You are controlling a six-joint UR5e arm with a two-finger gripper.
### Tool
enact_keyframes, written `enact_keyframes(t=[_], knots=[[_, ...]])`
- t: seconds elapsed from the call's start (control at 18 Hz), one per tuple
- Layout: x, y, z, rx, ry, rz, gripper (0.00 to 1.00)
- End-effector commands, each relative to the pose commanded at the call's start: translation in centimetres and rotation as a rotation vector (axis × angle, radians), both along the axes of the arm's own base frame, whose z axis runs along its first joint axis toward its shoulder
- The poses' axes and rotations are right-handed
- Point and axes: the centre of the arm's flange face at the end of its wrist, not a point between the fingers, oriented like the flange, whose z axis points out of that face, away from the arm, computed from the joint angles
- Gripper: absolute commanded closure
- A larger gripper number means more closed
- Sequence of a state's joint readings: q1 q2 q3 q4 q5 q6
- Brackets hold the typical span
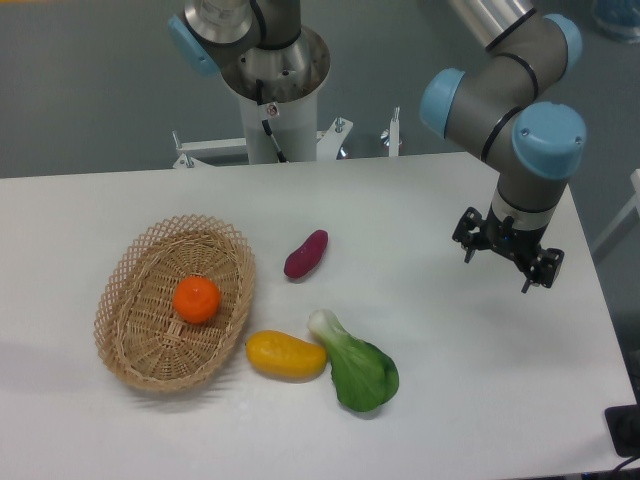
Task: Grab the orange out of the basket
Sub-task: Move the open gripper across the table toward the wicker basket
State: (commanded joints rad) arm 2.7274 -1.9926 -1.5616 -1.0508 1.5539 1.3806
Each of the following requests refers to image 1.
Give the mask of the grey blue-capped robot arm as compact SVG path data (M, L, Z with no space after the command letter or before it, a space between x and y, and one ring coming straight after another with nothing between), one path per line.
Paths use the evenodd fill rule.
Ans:
M572 108L540 95L582 52L576 25L528 1L456 1L453 9L490 55L478 74L449 68L426 87L421 121L497 171L486 214L468 209L453 239L467 255L511 261L527 286L550 287L564 254L542 237L578 169L586 126ZM296 1L189 1L168 22L190 66L221 76L239 101L253 164L334 159L317 134L317 94L330 70L324 40L301 22Z

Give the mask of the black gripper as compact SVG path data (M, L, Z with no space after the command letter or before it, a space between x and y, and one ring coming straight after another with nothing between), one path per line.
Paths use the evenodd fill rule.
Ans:
M554 207L537 212L522 210L495 194L486 220L469 207L458 221L452 239L465 251L464 262L469 263L477 251L486 249L487 237L492 251L523 268L526 280L522 293L531 287L551 288L564 261L563 250L541 246L554 212Z

